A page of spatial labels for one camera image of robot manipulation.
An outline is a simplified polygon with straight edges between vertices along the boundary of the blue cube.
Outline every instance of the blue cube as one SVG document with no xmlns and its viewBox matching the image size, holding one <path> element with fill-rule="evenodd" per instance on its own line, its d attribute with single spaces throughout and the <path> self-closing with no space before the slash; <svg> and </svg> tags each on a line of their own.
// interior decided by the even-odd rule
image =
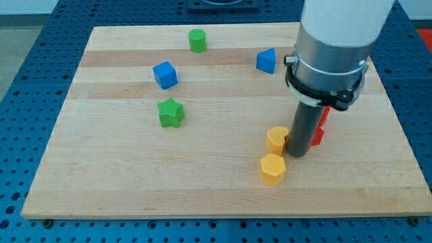
<svg viewBox="0 0 432 243">
<path fill-rule="evenodd" d="M 275 49 L 268 49 L 256 56 L 256 68 L 269 74 L 275 73 L 276 53 Z"/>
<path fill-rule="evenodd" d="M 178 83 L 174 67 L 168 62 L 163 62 L 153 67 L 157 84 L 163 89 L 171 88 Z"/>
</svg>

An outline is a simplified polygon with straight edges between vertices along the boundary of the green cylinder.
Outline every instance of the green cylinder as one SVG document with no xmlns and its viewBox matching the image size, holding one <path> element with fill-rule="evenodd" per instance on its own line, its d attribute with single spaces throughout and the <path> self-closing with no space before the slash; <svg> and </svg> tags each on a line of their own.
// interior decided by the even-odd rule
<svg viewBox="0 0 432 243">
<path fill-rule="evenodd" d="M 189 32 L 189 46 L 195 53 L 202 53 L 207 49 L 204 30 L 194 29 Z"/>
</svg>

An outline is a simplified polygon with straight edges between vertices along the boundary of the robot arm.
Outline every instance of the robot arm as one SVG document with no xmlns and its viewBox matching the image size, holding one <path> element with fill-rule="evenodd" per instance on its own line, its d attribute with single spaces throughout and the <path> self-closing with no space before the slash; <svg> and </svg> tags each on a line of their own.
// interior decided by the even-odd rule
<svg viewBox="0 0 432 243">
<path fill-rule="evenodd" d="M 324 106 L 345 111 L 358 98 L 366 60 L 394 0 L 306 0 L 286 82 L 299 100 L 288 152 L 306 154 Z"/>
</svg>

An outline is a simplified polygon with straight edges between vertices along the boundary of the blue pegboard table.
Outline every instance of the blue pegboard table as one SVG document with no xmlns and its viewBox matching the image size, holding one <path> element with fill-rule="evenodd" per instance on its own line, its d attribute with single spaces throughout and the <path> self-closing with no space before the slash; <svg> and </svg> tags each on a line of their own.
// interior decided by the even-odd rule
<svg viewBox="0 0 432 243">
<path fill-rule="evenodd" d="M 302 4 L 188 13 L 184 0 L 60 0 L 0 104 L 0 242 L 432 242 L 432 217 L 54 221 L 46 229 L 20 216 L 94 26 L 298 22 Z M 432 187 L 432 56 L 398 3 L 371 57 Z"/>
</svg>

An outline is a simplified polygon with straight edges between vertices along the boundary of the wooden cutting board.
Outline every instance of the wooden cutting board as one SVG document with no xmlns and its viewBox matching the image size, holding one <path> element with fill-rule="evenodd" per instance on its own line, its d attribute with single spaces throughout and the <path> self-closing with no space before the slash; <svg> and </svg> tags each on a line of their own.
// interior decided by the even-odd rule
<svg viewBox="0 0 432 243">
<path fill-rule="evenodd" d="M 96 27 L 22 210 L 29 219 L 431 215 L 432 196 L 373 64 L 358 101 L 332 110 L 320 146 L 259 180 L 265 134 L 290 127 L 297 100 L 282 57 L 298 23 Z M 208 50 L 192 53 L 202 28 Z M 274 75 L 255 69 L 275 47 Z M 179 84 L 161 90 L 152 67 Z M 183 103 L 162 128 L 157 103 Z"/>
</svg>

